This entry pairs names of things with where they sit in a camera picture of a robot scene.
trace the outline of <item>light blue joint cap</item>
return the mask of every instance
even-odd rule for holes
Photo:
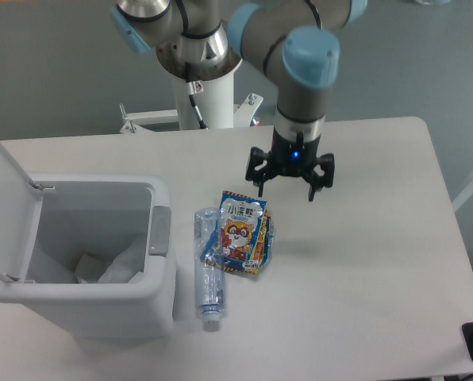
[[[351,0],[351,10],[349,11],[349,18],[346,21],[346,25],[360,17],[363,12],[365,12],[366,8],[367,0]]]
[[[135,53],[143,54],[152,50],[138,32],[125,20],[125,17],[118,12],[116,6],[111,8],[111,18],[113,18],[113,22],[124,41]]]
[[[340,46],[327,30],[301,26],[291,31],[283,48],[283,62],[290,75],[314,88],[330,87],[337,78]]]
[[[229,46],[242,57],[242,36],[244,35],[245,27],[251,16],[260,9],[261,6],[253,3],[245,4],[238,8],[231,16],[228,23],[228,36]]]

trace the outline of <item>trash can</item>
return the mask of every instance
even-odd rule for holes
[[[0,143],[0,302],[23,304],[76,337],[164,336],[176,277],[170,227],[158,177],[29,176]],[[111,262],[138,236],[147,237],[140,280],[77,281],[83,254]]]

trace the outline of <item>white pipe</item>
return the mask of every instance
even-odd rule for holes
[[[211,81],[203,81],[203,92],[194,95],[194,101],[209,129],[233,127],[233,79],[241,61],[228,74]],[[180,129],[199,129],[196,113],[190,104],[184,79],[170,75],[173,82]]]

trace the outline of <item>clear water bottle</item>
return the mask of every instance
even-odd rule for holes
[[[208,256],[216,264],[221,256],[213,256],[211,250],[218,246],[216,208],[205,208],[194,214],[194,281],[196,309],[207,330],[217,330],[221,312],[225,308],[224,271],[206,264]]]

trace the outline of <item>gray floor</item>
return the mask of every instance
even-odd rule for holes
[[[221,0],[225,17],[242,2]],[[120,102],[128,112],[174,108],[154,55],[135,56],[114,30],[112,4],[0,4],[0,139],[116,133]],[[473,168],[473,0],[369,0],[335,33],[342,53],[327,120],[423,118],[453,197]],[[256,70],[244,64],[235,91],[236,101],[265,96],[260,115],[273,122],[276,91]],[[473,265],[473,198],[457,217]]]

